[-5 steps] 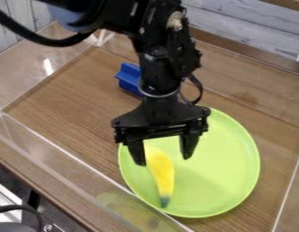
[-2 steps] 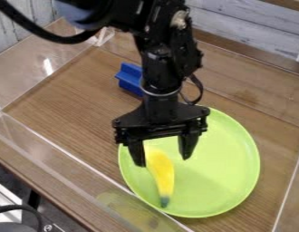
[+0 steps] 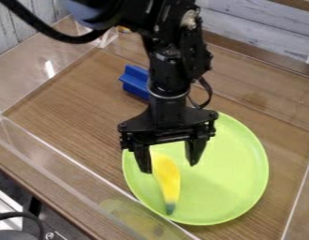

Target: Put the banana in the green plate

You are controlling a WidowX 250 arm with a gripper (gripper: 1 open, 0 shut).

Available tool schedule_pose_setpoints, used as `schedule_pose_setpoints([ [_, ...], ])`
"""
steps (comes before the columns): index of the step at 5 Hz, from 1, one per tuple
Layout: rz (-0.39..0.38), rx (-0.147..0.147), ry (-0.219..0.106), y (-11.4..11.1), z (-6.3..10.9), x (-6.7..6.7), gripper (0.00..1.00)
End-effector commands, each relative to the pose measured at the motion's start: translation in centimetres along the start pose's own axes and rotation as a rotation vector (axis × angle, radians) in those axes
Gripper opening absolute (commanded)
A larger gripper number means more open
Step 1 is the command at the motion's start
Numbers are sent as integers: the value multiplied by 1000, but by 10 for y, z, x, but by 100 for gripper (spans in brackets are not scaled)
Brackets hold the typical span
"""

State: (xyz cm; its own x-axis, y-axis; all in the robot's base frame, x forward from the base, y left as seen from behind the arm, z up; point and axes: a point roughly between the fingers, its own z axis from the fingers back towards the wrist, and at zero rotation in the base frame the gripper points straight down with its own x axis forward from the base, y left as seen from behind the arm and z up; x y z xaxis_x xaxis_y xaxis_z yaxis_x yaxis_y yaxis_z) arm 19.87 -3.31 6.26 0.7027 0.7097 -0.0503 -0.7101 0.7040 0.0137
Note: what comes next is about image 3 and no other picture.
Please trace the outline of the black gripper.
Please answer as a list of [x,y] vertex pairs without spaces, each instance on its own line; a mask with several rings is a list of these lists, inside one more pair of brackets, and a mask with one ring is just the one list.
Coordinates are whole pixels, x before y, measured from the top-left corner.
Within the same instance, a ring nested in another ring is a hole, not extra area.
[[207,141],[215,136],[218,113],[189,107],[183,98],[150,98],[146,110],[117,126],[122,149],[134,151],[139,171],[153,172],[150,146],[185,142],[185,155],[194,166]]

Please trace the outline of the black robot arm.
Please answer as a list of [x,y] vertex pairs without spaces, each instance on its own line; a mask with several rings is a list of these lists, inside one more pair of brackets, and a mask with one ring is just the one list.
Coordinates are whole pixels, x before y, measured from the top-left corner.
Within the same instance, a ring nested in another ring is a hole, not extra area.
[[149,106],[142,114],[118,126],[121,147],[134,153],[139,171],[153,171],[150,147],[183,142],[185,156],[195,165],[215,136],[218,113],[190,98],[193,83],[207,92],[203,74],[211,69],[213,54],[203,41],[202,18],[195,0],[64,0],[68,12],[92,31],[72,36],[52,28],[18,0],[0,3],[37,32],[70,44],[102,37],[124,26],[142,39],[149,57]]

